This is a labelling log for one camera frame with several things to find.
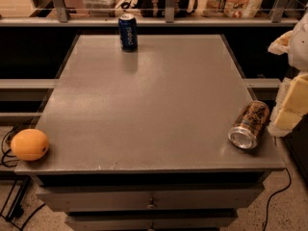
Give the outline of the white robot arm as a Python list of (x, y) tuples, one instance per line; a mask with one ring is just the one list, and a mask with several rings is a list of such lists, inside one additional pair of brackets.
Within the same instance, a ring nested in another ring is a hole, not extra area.
[(293, 79), (285, 78), (280, 84), (276, 105), (269, 119), (269, 132), (285, 137), (308, 114), (308, 14), (268, 48), (272, 54), (288, 55), (289, 65), (299, 73)]

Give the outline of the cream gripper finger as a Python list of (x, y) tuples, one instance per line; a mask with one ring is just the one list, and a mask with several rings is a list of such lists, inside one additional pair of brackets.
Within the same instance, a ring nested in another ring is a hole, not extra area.
[(272, 42), (268, 48), (268, 51), (275, 55), (282, 55), (289, 51), (289, 41), (293, 31), (288, 31), (281, 35), (274, 42)]
[(308, 73), (299, 73), (294, 79), (285, 78), (275, 102), (269, 132), (274, 137), (285, 137), (308, 114)]

